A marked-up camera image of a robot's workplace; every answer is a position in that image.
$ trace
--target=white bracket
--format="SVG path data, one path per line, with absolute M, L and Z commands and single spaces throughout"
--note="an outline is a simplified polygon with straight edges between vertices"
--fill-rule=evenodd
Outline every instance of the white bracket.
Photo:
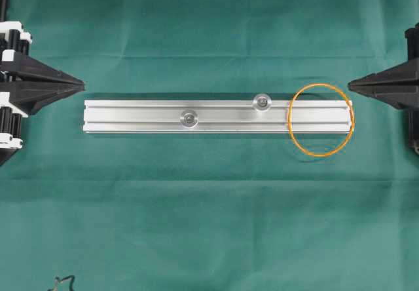
M 10 93 L 0 92 L 0 108 L 9 107 L 13 114 L 20 114 L 22 117 L 27 117 L 27 114 L 18 107 L 9 102 Z M 22 139 L 13 138 L 11 134 L 0 133 L 0 149 L 21 149 L 23 146 Z
M 18 30 L 20 32 L 20 40 L 27 41 L 32 44 L 32 35 L 29 32 L 24 31 L 24 27 L 19 21 L 5 21 L 0 22 L 0 33 L 5 35 L 6 41 L 9 40 L 9 31 Z

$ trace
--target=white plastic part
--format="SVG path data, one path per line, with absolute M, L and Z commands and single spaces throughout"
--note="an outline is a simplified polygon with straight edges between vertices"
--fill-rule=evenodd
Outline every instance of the white plastic part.
M 2 62 L 13 62 L 15 50 L 4 50 L 1 56 Z
M 26 118 L 27 114 L 23 112 L 18 107 L 14 106 L 9 102 L 10 93 L 9 92 L 0 92 L 0 107 L 10 107 L 13 114 L 20 114 L 22 117 Z
M 27 41 L 29 44 L 32 44 L 32 35 L 29 32 L 23 32 L 20 34 L 21 41 Z
M 32 44 L 32 36 L 29 32 L 24 31 L 24 27 L 20 21 L 5 21 L 0 22 L 0 33 L 5 35 L 6 41 L 9 40 L 9 31 L 18 30 L 20 32 L 20 40 L 28 41 Z
M 27 114 L 9 102 L 10 93 L 0 92 L 0 107 L 10 107 L 13 114 L 20 114 L 27 117 Z M 23 146 L 22 139 L 13 138 L 7 133 L 0 133 L 0 149 L 21 149 Z
M 22 147 L 22 139 L 13 138 L 10 134 L 0 133 L 0 149 L 21 149 Z

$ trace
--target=screw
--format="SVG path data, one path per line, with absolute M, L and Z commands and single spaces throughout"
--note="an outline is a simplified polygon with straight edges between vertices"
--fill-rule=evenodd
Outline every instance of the screw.
M 257 99 L 257 105 L 260 107 L 266 107 L 268 105 L 268 98 L 265 96 L 261 96 Z
M 187 124 L 193 124 L 195 122 L 195 115 L 193 115 L 193 114 L 186 114 L 185 115 L 185 122 Z

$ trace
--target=orange rubber band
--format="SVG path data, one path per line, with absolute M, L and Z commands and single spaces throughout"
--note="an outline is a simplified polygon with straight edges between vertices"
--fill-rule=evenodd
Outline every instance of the orange rubber band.
M 300 96 L 300 94 L 302 94 L 305 90 L 307 89 L 311 89 L 314 87 L 326 87 L 329 88 L 331 90 L 336 91 L 337 93 L 340 94 L 340 96 L 345 100 L 346 104 L 349 107 L 349 112 L 350 112 L 350 117 L 351 117 L 351 127 L 349 129 L 349 133 L 348 135 L 345 137 L 345 140 L 334 150 L 329 151 L 327 153 L 314 153 L 311 152 L 310 150 L 305 149 L 304 147 L 302 147 L 298 140 L 295 138 L 294 133 L 293 133 L 293 127 L 291 124 L 291 116 L 292 116 L 292 112 L 293 112 L 293 105 L 294 102 L 297 100 L 297 98 Z M 346 144 L 350 141 L 352 134 L 354 133 L 354 128 L 355 128 L 355 115 L 354 115 L 354 108 L 352 107 L 351 102 L 349 101 L 348 97 L 345 95 L 345 93 L 343 91 L 341 91 L 339 88 L 329 85 L 327 83 L 312 83 L 311 85 L 307 85 L 305 87 L 302 87 L 295 95 L 294 98 L 290 101 L 289 103 L 289 107 L 288 107 L 288 114 L 287 114 L 287 125 L 288 125 L 288 130 L 289 130 L 289 135 L 291 136 L 291 139 L 293 141 L 293 143 L 306 155 L 311 155 L 312 157 L 317 157 L 317 158 L 323 158 L 323 157 L 330 157 L 331 155 L 334 155 L 335 153 L 338 153 L 340 150 L 343 149 L 344 146 L 346 146 Z

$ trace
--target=pointed black jaw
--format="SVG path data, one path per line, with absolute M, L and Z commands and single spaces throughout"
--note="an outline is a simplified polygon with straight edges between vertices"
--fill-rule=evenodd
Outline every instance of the pointed black jaw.
M 396 109 L 419 109 L 419 58 L 352 81 L 348 88 Z
M 10 93 L 10 103 L 34 115 L 42 107 L 84 90 L 84 83 L 20 52 L 3 56 L 1 70 L 7 78 L 0 92 Z
M 409 147 L 419 155 L 419 25 L 405 32 L 408 62 L 348 84 L 351 91 L 407 111 Z

